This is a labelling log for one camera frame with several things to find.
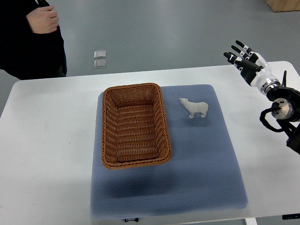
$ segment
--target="gray foam pad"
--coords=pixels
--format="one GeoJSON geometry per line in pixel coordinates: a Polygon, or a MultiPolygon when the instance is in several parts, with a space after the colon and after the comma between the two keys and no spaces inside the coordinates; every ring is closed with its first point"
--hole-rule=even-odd
{"type": "Polygon", "coordinates": [[[140,218],[242,209],[247,195],[222,111],[210,85],[162,87],[172,143],[165,164],[109,170],[101,163],[102,95],[98,99],[91,180],[94,219],[140,218]],[[189,112],[180,98],[206,102],[207,116],[189,112]]]}

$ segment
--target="polar bear figurine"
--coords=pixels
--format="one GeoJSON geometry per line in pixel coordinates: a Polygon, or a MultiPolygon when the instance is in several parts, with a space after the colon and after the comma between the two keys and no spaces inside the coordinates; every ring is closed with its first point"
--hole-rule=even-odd
{"type": "Polygon", "coordinates": [[[183,106],[189,111],[189,118],[194,118],[195,113],[201,113],[201,117],[206,116],[208,110],[208,104],[206,102],[189,102],[187,98],[180,98],[183,106]]]}

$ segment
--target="gray floor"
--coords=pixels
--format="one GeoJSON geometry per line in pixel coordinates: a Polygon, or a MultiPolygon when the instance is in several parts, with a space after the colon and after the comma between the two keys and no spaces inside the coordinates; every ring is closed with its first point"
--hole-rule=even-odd
{"type": "MultiPolygon", "coordinates": [[[[273,13],[264,0],[48,2],[59,13],[68,76],[227,65],[223,53],[236,39],[267,61],[289,61],[300,73],[300,11],[273,13]],[[106,68],[93,68],[95,50],[107,51],[106,68]]],[[[0,114],[17,81],[0,70],[0,114]]],[[[257,222],[296,225],[300,220],[283,221],[278,216],[257,222]]]]}

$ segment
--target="person's hand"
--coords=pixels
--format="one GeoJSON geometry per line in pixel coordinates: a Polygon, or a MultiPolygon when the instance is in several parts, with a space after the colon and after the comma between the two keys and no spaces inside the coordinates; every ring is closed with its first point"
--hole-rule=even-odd
{"type": "Polygon", "coordinates": [[[36,8],[26,18],[33,33],[48,34],[57,30],[59,18],[54,6],[36,8]]]}

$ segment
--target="wicker basket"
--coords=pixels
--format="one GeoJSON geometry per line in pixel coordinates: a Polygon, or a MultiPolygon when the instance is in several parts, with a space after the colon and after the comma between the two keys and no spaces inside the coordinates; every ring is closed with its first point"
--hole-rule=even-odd
{"type": "Polygon", "coordinates": [[[101,161],[108,169],[158,165],[172,155],[161,88],[155,83],[103,93],[101,161]]]}

